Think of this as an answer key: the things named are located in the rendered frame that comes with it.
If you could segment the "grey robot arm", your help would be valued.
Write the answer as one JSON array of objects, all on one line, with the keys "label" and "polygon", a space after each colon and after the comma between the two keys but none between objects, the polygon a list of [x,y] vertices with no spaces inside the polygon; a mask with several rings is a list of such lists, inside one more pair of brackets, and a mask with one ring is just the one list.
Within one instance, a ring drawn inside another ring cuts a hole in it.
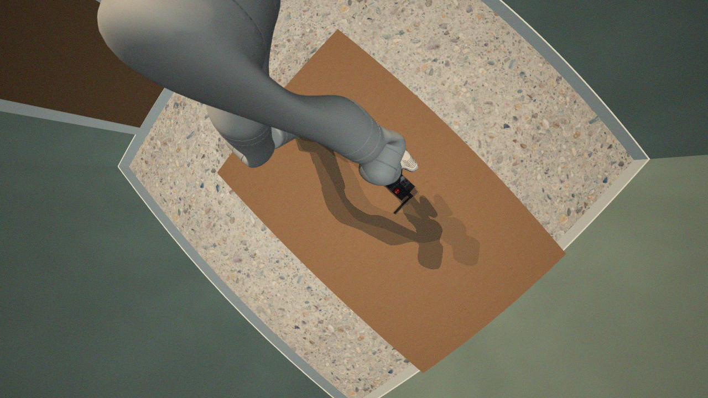
[{"label": "grey robot arm", "polygon": [[269,76],[279,12],[280,0],[101,0],[97,23],[132,70],[205,104],[249,168],[300,136],[358,163],[368,183],[390,185],[405,153],[401,134],[347,97],[299,95]]}]

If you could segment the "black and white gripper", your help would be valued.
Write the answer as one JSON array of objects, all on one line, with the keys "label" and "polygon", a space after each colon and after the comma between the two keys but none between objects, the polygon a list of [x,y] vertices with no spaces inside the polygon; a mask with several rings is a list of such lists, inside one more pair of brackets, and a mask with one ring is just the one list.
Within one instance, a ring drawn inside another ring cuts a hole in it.
[{"label": "black and white gripper", "polygon": [[394,179],[393,183],[388,186],[388,188],[393,188],[397,184],[399,184],[401,181],[403,181],[405,178],[404,176],[401,177],[402,175],[402,169],[408,170],[410,172],[414,172],[418,169],[418,164],[414,160],[414,157],[412,157],[407,150],[405,150],[404,157],[402,158],[402,161],[400,161],[400,173],[399,176],[397,176],[396,179]]}]

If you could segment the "black power strip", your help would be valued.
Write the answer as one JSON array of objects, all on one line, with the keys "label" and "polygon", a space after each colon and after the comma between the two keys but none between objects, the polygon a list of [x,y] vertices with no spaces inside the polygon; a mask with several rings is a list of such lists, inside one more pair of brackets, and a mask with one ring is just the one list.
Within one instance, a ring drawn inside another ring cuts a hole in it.
[{"label": "black power strip", "polygon": [[[388,188],[388,186],[386,186],[386,187]],[[412,189],[414,189],[414,188],[415,188],[415,186],[414,186],[412,183],[410,183],[410,181],[409,181],[408,179],[404,179],[403,181],[401,181],[399,184],[397,184],[397,185],[394,186],[393,188],[388,188],[388,189],[390,189],[390,191],[393,192],[393,194],[395,194],[397,197],[399,197],[399,199],[400,199],[401,201],[402,201],[406,196],[409,196],[409,197],[396,209],[396,211],[394,212],[394,214],[396,214],[396,213],[398,212],[398,210],[399,210],[409,199],[411,199],[411,198],[413,197],[412,194],[410,194],[410,191],[412,191]]]}]

